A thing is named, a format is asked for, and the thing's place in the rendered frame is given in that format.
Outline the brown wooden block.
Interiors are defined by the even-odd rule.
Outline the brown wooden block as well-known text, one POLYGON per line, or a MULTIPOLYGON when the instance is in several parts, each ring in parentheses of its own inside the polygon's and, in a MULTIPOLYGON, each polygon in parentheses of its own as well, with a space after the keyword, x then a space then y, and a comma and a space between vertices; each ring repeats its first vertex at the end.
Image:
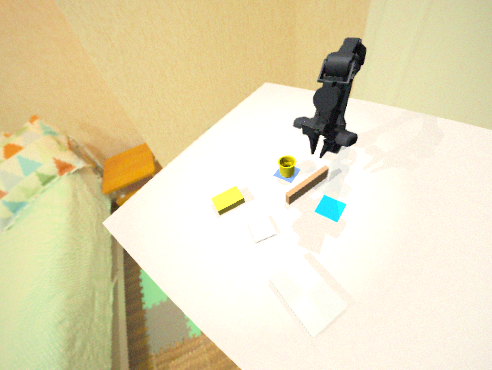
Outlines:
POLYGON ((329 167, 323 166, 318 171, 307 177, 303 182, 286 193, 286 203, 292 204, 298 198, 303 196, 307 191, 316 186, 318 183, 328 177, 329 167))

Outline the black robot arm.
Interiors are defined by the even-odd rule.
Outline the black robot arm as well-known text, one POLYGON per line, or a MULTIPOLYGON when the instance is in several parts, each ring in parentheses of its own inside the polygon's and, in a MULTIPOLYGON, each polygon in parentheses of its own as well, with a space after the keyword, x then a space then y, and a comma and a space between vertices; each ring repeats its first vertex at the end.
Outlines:
MULTIPOLYGON (((338 115, 337 129, 335 129, 340 132, 347 130, 345 111, 353 85, 352 81, 365 62, 366 51, 360 38, 347 37, 339 51, 328 54, 321 66, 317 82, 323 85, 315 92, 313 105, 321 112, 341 108, 342 112, 338 115)), ((319 135, 327 138, 326 134, 331 128, 331 116, 326 114, 323 118, 319 114, 320 112, 316 111, 314 117, 302 122, 302 135, 312 139, 318 138, 319 135)))

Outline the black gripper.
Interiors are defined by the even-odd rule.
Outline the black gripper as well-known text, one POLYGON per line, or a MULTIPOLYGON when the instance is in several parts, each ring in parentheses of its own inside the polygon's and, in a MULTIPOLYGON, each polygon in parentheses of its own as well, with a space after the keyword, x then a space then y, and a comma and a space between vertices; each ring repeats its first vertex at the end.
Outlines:
MULTIPOLYGON (((358 136, 356 133, 353 133, 353 132, 350 132, 347 130, 342 131, 342 132, 335 130, 335 129, 337 129, 336 121, 337 121, 338 115, 341 114, 341 112, 342 112, 342 111, 340 111, 340 109, 341 108, 332 108, 328 112, 321 112, 321 111, 318 111, 317 109, 315 110, 315 112, 316 111, 320 112, 320 114, 319 114, 320 117, 325 118, 326 114, 331 116, 330 117, 331 118, 330 132, 326 134, 327 138, 325 138, 323 140, 324 145, 322 147, 319 158, 322 158, 334 143, 337 143, 337 144, 342 145, 344 147, 349 147, 351 145, 354 145, 358 139, 358 136)), ((301 129, 302 128, 302 122, 306 121, 309 118, 310 117, 307 117, 307 116, 301 116, 301 117, 295 118, 293 121, 292 127, 297 128, 297 129, 301 129)), ((314 152, 317 148, 320 136, 321 135, 319 135, 318 138, 315 138, 315 139, 312 139, 309 136, 307 136, 309 138, 311 155, 314 154, 314 152)))

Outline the yellow block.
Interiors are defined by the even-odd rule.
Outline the yellow block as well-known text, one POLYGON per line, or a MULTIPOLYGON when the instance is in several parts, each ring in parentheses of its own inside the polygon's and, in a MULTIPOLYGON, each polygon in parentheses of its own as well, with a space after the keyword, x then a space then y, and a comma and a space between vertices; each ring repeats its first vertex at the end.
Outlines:
POLYGON ((219 215, 245 203, 244 197, 236 186, 211 198, 211 200, 219 215))

